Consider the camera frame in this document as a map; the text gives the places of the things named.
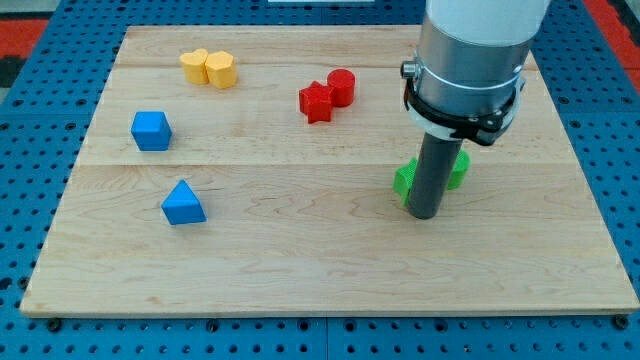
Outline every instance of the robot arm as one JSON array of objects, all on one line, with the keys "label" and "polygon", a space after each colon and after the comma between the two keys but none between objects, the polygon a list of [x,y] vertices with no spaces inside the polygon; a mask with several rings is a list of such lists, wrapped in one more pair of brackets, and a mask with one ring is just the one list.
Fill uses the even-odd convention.
[{"label": "robot arm", "polygon": [[490,146],[511,124],[531,41],[550,0],[427,0],[405,106],[424,131],[409,212],[436,215],[462,141]]}]

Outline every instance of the blue block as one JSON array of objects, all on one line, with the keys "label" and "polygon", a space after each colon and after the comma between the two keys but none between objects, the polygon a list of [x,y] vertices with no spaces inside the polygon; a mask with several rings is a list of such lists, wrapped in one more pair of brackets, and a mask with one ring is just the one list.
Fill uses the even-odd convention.
[{"label": "blue block", "polygon": [[164,200],[162,210],[171,225],[207,221],[200,200],[184,180],[180,180]]},{"label": "blue block", "polygon": [[169,149],[171,127],[162,111],[138,111],[131,125],[131,135],[141,151]]}]

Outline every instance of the yellow block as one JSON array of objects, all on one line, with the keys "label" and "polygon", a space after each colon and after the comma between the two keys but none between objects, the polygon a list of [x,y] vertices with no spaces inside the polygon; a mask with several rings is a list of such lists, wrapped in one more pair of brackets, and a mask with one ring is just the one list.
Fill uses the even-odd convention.
[{"label": "yellow block", "polygon": [[184,77],[188,82],[203,85],[209,83],[207,70],[204,66],[209,52],[206,49],[197,49],[194,52],[180,55],[180,64],[184,70]]},{"label": "yellow block", "polygon": [[209,54],[205,62],[209,82],[218,89],[232,87],[238,81],[233,55],[225,51]]}]

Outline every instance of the red cylinder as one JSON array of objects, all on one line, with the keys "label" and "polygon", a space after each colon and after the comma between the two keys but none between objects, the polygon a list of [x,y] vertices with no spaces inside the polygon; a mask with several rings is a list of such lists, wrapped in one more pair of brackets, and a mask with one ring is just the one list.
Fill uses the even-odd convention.
[{"label": "red cylinder", "polygon": [[331,103],[335,107],[345,107],[353,103],[356,76],[347,69],[333,70],[327,76],[327,85],[333,88]]}]

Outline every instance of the black clamp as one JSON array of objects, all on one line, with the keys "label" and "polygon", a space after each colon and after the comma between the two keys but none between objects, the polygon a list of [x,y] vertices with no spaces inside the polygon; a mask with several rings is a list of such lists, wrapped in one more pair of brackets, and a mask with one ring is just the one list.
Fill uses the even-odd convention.
[{"label": "black clamp", "polygon": [[409,110],[409,105],[423,118],[455,130],[450,136],[456,139],[469,139],[478,145],[490,146],[509,128],[502,127],[503,121],[511,111],[516,98],[516,91],[498,111],[493,114],[465,117],[443,113],[424,102],[413,87],[413,80],[407,79],[404,89],[404,106]]}]

